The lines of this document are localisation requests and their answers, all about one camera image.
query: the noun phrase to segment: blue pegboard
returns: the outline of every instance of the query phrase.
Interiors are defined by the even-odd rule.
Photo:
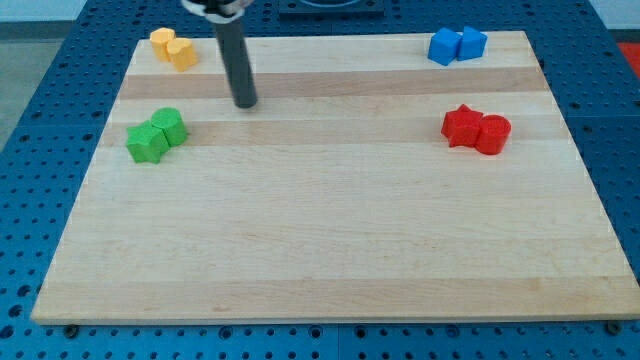
[[[525,30],[636,276],[640,94],[586,0],[388,0],[384,16],[279,20],[252,36]],[[640,322],[221,327],[41,327],[29,314],[140,38],[211,36],[178,1],[89,0],[0,155],[0,359],[640,358]]]

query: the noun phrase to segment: wooden table surface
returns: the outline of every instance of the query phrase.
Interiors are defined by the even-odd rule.
[[[233,106],[215,39],[185,73],[136,49],[32,317],[43,324],[622,319],[640,289],[522,32],[448,67],[430,34],[248,39]],[[507,117],[502,154],[446,111]],[[134,164],[126,128],[190,138]]]

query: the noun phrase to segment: red star-shaped block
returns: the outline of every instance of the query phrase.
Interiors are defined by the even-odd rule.
[[[465,104],[460,105],[458,110],[447,112],[441,132],[449,139],[449,147],[475,147],[476,139],[480,134],[482,115],[481,112],[471,110]]]

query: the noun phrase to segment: toy block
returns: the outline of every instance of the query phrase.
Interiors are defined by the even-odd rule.
[[[169,41],[176,38],[176,32],[169,28],[159,28],[151,33],[149,40],[151,40],[151,47],[156,57],[160,61],[171,61],[169,54],[167,53],[167,44]]]
[[[449,111],[444,117],[442,135],[449,139],[449,147],[474,147],[480,132],[482,113],[462,104],[457,110]]]
[[[169,41],[167,52],[178,72],[183,72],[198,62],[193,42],[187,38],[175,38]]]
[[[462,36],[447,28],[438,30],[431,38],[427,57],[447,66],[458,56]]]
[[[169,143],[161,129],[151,125],[150,121],[127,128],[129,138],[127,149],[133,161],[159,163],[160,158],[169,150]]]
[[[487,115],[480,120],[476,150],[486,155],[499,154],[511,133],[511,123],[500,115]]]
[[[472,27],[465,26],[462,32],[458,60],[463,61],[481,57],[486,43],[487,35]]]
[[[174,147],[187,140],[187,128],[177,109],[166,107],[151,115],[151,125],[162,130],[169,146]]]

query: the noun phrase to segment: red block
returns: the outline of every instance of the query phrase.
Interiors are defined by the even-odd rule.
[[[499,154],[511,133],[511,123],[500,115],[487,115],[480,120],[476,150],[486,155]]]
[[[480,133],[482,113],[462,104],[458,110],[449,111],[444,117],[441,133],[449,139],[449,147],[474,147]]]

